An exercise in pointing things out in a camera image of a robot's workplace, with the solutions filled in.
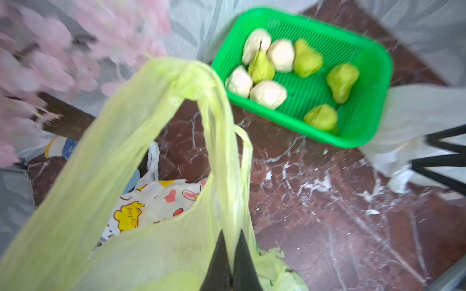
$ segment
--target cartoon print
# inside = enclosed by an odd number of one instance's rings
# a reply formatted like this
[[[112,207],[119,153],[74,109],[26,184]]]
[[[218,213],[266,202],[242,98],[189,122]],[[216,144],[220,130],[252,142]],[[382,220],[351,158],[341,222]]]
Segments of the cartoon print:
[[[113,218],[118,221],[120,232],[131,230],[138,227],[139,216],[142,213],[141,208],[145,205],[139,201],[120,207],[113,213]]]
[[[181,192],[181,194],[183,194],[184,198],[186,198],[188,200],[191,200],[191,201],[196,201],[198,199],[198,196],[199,196],[199,193],[194,193],[191,190],[183,190],[183,192]]]
[[[165,196],[165,201],[168,203],[173,203],[176,200],[175,197],[176,197],[176,190],[172,190],[167,196]]]
[[[184,209],[183,208],[178,208],[174,213],[173,213],[173,216],[178,216],[180,215],[181,213],[183,213]]]
[[[147,186],[147,184],[145,184],[145,185],[143,185],[143,186],[141,186],[141,187],[137,188],[136,190],[138,190],[138,191],[142,191],[142,190],[143,190],[143,189],[144,189],[146,186]]]
[[[168,186],[172,185],[173,183],[175,183],[174,180],[171,180],[171,181],[159,181],[158,182],[160,185],[164,186],[165,188],[167,188]]]
[[[133,198],[133,196],[130,196],[129,198],[123,198],[123,196],[120,196],[120,199],[121,199],[121,200],[125,200],[125,201],[128,201],[128,200],[130,200],[131,198]]]

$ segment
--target blue object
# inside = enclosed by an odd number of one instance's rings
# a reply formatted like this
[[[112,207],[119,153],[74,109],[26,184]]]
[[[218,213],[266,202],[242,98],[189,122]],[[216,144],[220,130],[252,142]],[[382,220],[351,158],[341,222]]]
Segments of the blue object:
[[[72,140],[69,138],[66,139],[65,145],[63,146],[63,150],[62,150],[62,156],[68,160],[71,154],[73,153],[73,151],[75,150],[75,147],[77,144],[78,142],[75,140]]]
[[[133,176],[131,176],[130,181],[128,182],[128,184],[126,184],[126,187],[124,188],[122,195],[130,192],[136,186],[140,177],[141,174],[139,173],[139,170],[136,169],[136,171],[134,171]]]
[[[76,147],[77,144],[78,144],[78,142],[75,141],[75,140],[72,140],[72,139],[69,139],[69,138],[66,139],[65,145],[63,146],[63,150],[62,150],[62,156],[65,159],[68,160],[69,157],[71,156],[71,154],[73,153],[73,151],[75,150],[75,147]],[[136,186],[136,184],[139,181],[140,177],[141,177],[141,175],[139,173],[139,170],[136,169],[136,171],[134,171],[133,176],[131,176],[130,181],[128,182],[128,184],[124,188],[122,195],[130,192]]]

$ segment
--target yellow plastic bag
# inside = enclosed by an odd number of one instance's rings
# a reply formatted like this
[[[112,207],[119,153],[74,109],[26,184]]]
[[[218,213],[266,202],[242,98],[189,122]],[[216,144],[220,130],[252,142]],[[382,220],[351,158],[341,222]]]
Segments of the yellow plastic bag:
[[[92,253],[134,169],[184,99],[198,103],[209,152],[199,199],[186,213],[126,231]],[[243,139],[241,167],[235,133]],[[279,249],[256,249],[247,207],[251,160],[216,73],[196,61],[151,60],[109,100],[4,254],[0,290],[198,291],[220,230],[233,270],[241,229],[264,291],[307,290]]]

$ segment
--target white plastic bag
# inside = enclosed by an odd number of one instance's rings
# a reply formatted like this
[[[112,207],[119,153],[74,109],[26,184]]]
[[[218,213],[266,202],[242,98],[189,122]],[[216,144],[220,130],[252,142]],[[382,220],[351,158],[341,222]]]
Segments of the white plastic bag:
[[[466,124],[466,88],[406,85],[391,88],[379,128],[372,140],[359,149],[387,177],[390,190],[404,193],[408,182],[444,187],[411,170],[410,160],[453,154],[425,142],[425,135]],[[466,144],[466,135],[445,139]],[[466,168],[435,167],[431,170],[465,181]]]

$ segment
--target yellow cartoon cloud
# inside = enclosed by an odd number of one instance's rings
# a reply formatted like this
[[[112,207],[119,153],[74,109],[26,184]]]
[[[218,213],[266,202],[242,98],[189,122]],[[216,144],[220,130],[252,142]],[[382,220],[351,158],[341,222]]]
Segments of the yellow cartoon cloud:
[[[139,201],[120,207],[113,213],[113,218],[118,221],[118,229],[120,232],[137,228],[139,216],[142,213],[141,208],[145,205]]]

